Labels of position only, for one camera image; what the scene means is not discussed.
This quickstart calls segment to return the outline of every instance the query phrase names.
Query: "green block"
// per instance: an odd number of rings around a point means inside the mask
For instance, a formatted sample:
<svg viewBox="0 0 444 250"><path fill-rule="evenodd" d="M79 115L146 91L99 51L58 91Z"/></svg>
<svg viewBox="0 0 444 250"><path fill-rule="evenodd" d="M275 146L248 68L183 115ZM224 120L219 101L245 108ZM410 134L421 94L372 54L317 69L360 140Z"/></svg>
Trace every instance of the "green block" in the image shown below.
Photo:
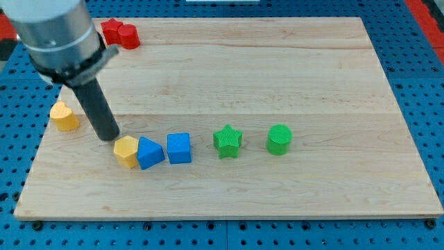
<svg viewBox="0 0 444 250"><path fill-rule="evenodd" d="M242 146L242 132L234 130L230 125L225 125L221 131L213 133L214 147L219 150L219 158L233 157L239 155Z"/></svg>
<svg viewBox="0 0 444 250"><path fill-rule="evenodd" d="M282 124L272 126L268 132L266 149L275 156L281 156L289 150L291 139L293 133L288 126Z"/></svg>

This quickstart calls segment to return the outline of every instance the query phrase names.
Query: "toy block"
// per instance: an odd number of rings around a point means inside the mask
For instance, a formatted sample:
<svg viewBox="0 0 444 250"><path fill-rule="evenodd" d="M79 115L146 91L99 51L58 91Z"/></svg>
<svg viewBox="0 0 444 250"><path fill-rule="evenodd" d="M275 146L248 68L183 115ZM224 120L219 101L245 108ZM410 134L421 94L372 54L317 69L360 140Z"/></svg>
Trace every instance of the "toy block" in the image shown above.
<svg viewBox="0 0 444 250"><path fill-rule="evenodd" d="M120 44L118 29L123 25L123 22L119 22L114 18L111 18L106 22L100 23L100 25L102 26L103 36L105 37L106 44Z"/></svg>
<svg viewBox="0 0 444 250"><path fill-rule="evenodd" d="M268 132L266 149L275 156L281 156L289 150L291 139L293 133L288 126L282 124L272 126Z"/></svg>
<svg viewBox="0 0 444 250"><path fill-rule="evenodd" d="M63 101L53 105L49 117L59 131L72 131L80 126L77 116Z"/></svg>
<svg viewBox="0 0 444 250"><path fill-rule="evenodd" d="M129 135L118 139L114 143L114 155L120 165L133 168L139 164L137 161L137 147L139 140Z"/></svg>
<svg viewBox="0 0 444 250"><path fill-rule="evenodd" d="M135 49L140 45L139 35L136 26L132 24L124 24L119 27L120 44L125 49Z"/></svg>
<svg viewBox="0 0 444 250"><path fill-rule="evenodd" d="M169 162L171 164L191 162L191 139L189 133L169 134L166 137Z"/></svg>
<svg viewBox="0 0 444 250"><path fill-rule="evenodd" d="M214 146L219 150L219 158L233 157L239 155L242 146L242 132L234 130L230 125L225 125L221 131L213 134Z"/></svg>
<svg viewBox="0 0 444 250"><path fill-rule="evenodd" d="M164 150L158 143L153 142L148 138L140 137L137 159L139 161L140 168L145 170L165 160Z"/></svg>

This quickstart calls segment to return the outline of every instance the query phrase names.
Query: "green star-shaped block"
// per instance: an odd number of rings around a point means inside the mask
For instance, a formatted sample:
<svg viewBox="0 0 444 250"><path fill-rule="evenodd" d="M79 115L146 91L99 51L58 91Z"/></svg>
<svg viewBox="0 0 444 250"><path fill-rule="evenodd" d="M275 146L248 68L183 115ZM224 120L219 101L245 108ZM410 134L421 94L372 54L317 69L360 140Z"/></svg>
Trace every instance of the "green star-shaped block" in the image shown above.
<svg viewBox="0 0 444 250"><path fill-rule="evenodd" d="M239 148L242 146L242 131L234 130L230 125L225 125L221 131L213 134L214 146L219 150L219 158L237 158Z"/></svg>

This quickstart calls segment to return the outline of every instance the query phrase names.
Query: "green cylinder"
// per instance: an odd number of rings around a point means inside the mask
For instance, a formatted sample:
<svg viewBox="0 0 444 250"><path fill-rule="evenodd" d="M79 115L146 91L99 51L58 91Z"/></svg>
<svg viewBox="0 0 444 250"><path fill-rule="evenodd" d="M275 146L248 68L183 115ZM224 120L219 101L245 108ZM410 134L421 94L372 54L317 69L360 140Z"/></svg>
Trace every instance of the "green cylinder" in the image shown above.
<svg viewBox="0 0 444 250"><path fill-rule="evenodd" d="M291 139L293 133L288 126L283 124L272 126L268 132L266 149L275 156L281 156L289 150Z"/></svg>

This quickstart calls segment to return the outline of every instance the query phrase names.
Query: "red surface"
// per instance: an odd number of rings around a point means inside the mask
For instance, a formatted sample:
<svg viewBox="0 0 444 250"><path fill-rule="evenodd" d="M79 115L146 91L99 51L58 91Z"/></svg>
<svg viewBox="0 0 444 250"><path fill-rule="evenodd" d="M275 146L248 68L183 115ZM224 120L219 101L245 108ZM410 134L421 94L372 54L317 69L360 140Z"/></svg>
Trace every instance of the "red surface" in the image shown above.
<svg viewBox="0 0 444 250"><path fill-rule="evenodd" d="M120 44L120 37L117 30L123 25L123 22L119 22L112 18L106 22L100 23L100 25L102 26L106 44Z"/></svg>
<svg viewBox="0 0 444 250"><path fill-rule="evenodd" d="M15 29L12 27L9 19L4 14L0 15L0 41L3 39L17 39Z"/></svg>
<svg viewBox="0 0 444 250"><path fill-rule="evenodd" d="M139 35L136 26L125 24L119 27L119 37L122 47L125 49L135 49L140 45Z"/></svg>
<svg viewBox="0 0 444 250"><path fill-rule="evenodd" d="M436 20L430 15L429 8L421 0L405 0L405 3L444 64L444 33L441 32Z"/></svg>

